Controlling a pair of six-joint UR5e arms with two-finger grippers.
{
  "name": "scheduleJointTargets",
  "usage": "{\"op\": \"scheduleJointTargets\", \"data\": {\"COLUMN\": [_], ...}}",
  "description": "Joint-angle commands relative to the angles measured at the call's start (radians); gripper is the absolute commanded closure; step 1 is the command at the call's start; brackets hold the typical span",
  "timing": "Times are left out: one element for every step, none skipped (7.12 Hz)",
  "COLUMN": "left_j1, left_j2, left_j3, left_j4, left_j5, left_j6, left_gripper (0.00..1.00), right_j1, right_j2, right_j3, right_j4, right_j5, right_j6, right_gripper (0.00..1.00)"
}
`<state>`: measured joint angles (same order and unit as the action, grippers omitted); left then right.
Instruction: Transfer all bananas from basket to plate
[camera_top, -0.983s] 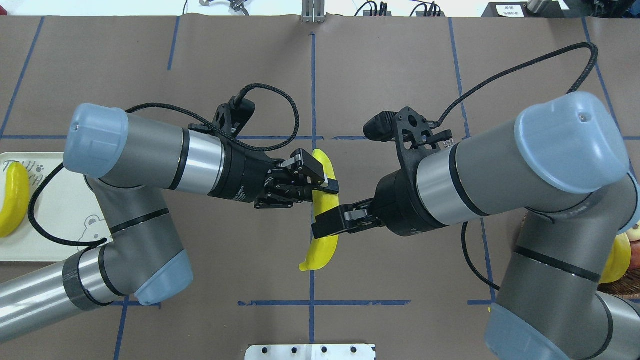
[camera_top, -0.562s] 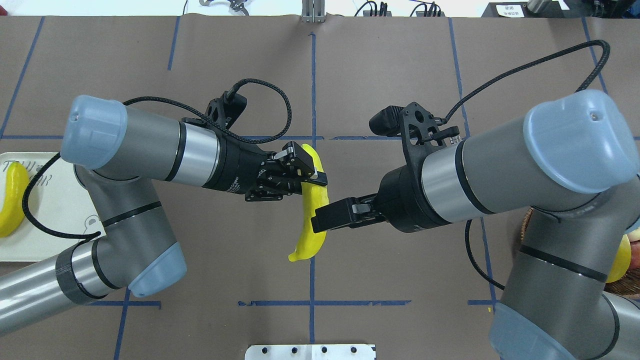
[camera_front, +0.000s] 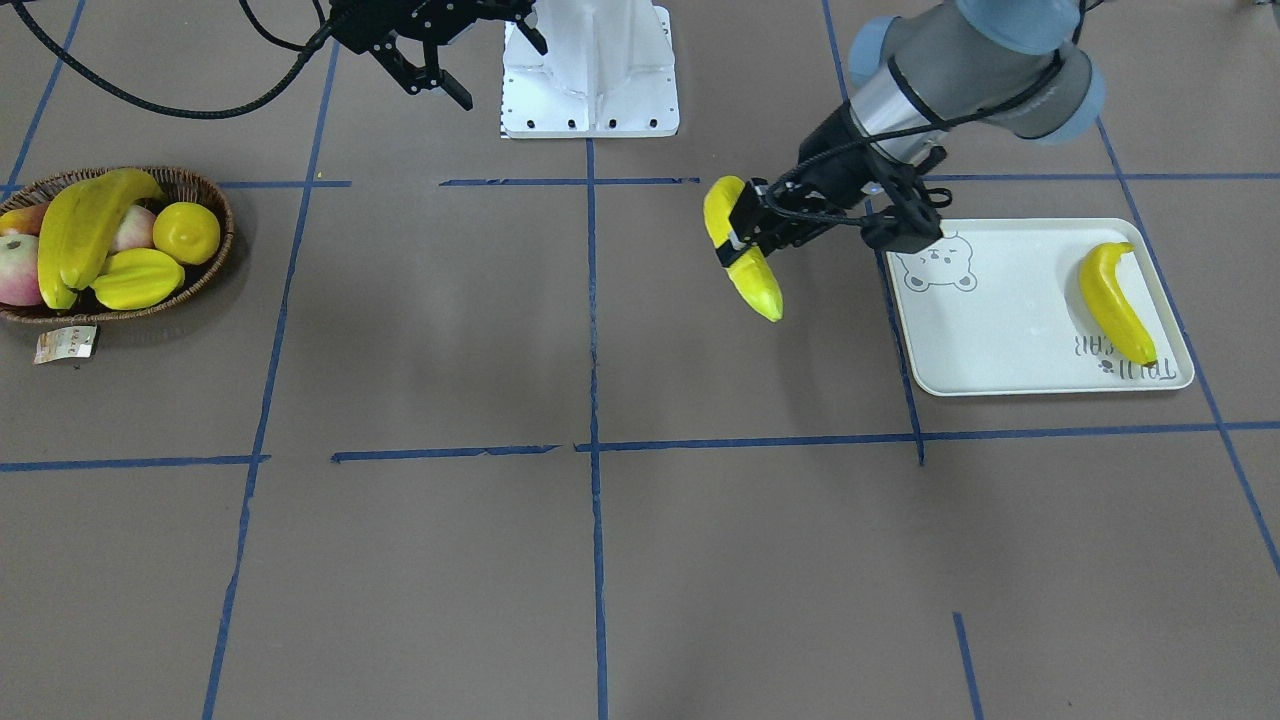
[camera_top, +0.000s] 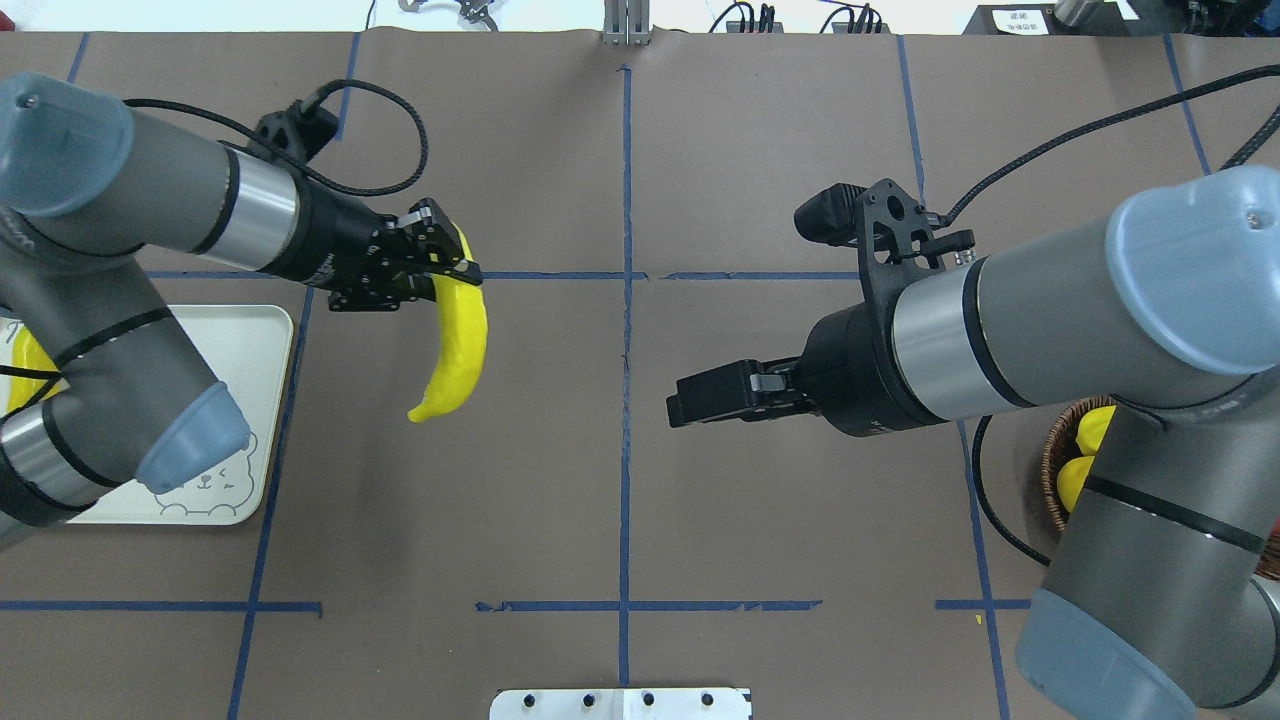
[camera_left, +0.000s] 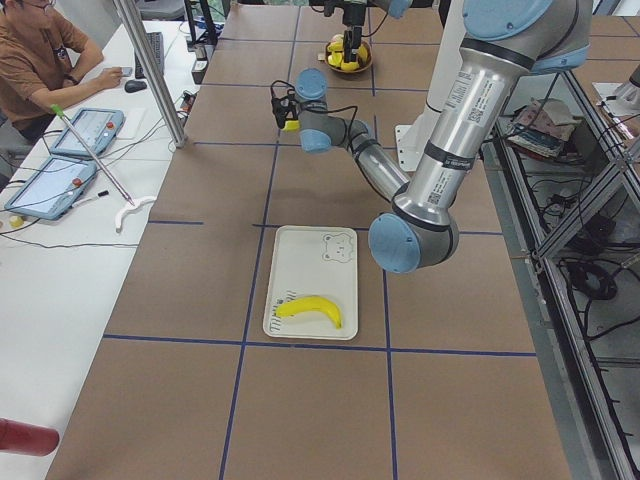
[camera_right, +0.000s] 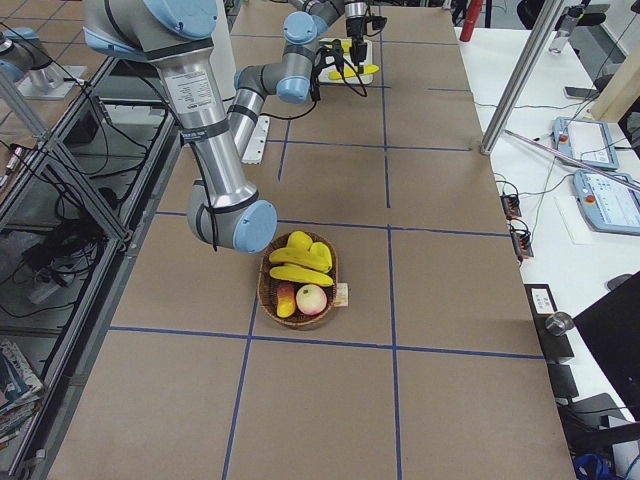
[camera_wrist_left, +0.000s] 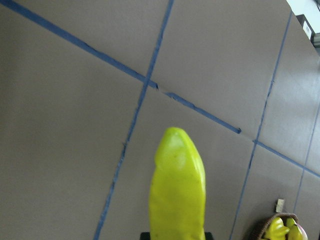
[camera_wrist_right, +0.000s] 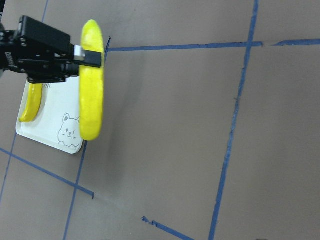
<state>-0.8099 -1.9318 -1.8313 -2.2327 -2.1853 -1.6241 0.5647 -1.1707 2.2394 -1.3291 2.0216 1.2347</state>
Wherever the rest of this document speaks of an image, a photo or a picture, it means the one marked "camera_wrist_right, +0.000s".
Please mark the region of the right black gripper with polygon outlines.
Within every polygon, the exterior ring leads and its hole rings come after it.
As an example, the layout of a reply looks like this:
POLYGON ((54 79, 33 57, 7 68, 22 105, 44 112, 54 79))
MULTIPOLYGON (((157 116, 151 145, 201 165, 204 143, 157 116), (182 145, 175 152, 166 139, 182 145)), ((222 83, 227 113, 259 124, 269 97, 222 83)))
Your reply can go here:
POLYGON ((0 72, 26 74, 31 84, 64 83, 79 66, 100 68, 102 53, 72 45, 71 36, 29 16, 17 30, 0 27, 0 72))

